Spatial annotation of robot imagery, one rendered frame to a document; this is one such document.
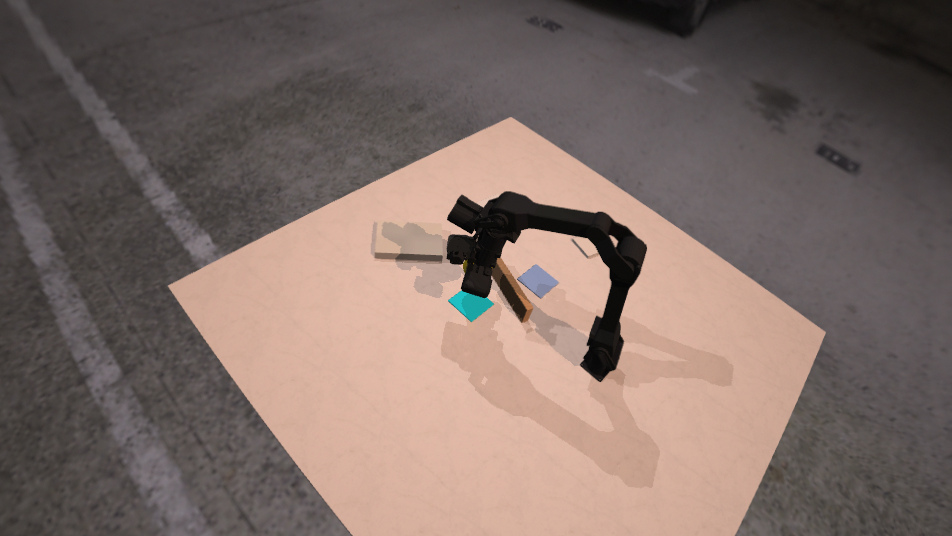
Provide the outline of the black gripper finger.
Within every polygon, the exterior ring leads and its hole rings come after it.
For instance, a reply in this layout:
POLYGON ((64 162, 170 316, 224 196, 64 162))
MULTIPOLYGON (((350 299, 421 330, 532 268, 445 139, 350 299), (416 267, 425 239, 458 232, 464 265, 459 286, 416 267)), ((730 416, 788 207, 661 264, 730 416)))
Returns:
MULTIPOLYGON (((469 272, 469 271, 472 271, 472 269, 473 269, 473 265, 474 265, 474 264, 467 264, 467 268, 466 268, 466 272, 469 272)), ((488 276, 488 277, 490 277, 490 278, 491 278, 491 276, 492 276, 492 272, 493 272, 493 271, 491 271, 491 275, 490 275, 490 276, 488 276)))

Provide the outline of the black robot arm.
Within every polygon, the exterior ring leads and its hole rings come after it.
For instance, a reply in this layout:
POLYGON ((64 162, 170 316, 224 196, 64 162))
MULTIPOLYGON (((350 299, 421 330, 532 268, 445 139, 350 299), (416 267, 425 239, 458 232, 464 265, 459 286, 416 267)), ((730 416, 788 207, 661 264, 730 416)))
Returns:
MULTIPOLYGON (((503 192, 484 207, 461 194, 447 220, 470 234, 483 228, 479 241, 490 251, 501 250, 507 240, 515 243, 525 229, 588 238, 610 268, 612 285, 604 315, 596 316, 592 325, 586 344, 589 350, 580 366, 599 382, 617 368, 625 342, 620 334, 619 319, 628 291, 640 276, 647 251, 647 245, 629 228, 614 222, 604 212, 540 204, 513 191, 503 192), (618 241, 616 247, 610 235, 618 241)), ((449 235, 447 259, 450 263, 462 265, 468 259, 467 263, 473 264, 477 238, 477 233, 473 237, 449 235)))

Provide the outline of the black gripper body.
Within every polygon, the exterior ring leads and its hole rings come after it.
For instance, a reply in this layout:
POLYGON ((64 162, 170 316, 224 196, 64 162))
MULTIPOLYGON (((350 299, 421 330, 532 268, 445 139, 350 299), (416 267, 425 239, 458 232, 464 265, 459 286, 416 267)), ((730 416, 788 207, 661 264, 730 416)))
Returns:
POLYGON ((492 268, 495 268, 497 258, 501 257, 503 248, 499 251, 490 251, 484 248, 479 241, 482 229, 483 228, 479 228, 476 232, 478 239, 475 243, 475 250, 477 252, 473 269, 465 273, 461 290, 475 296, 487 298, 492 285, 492 279, 488 276, 491 275, 492 268))

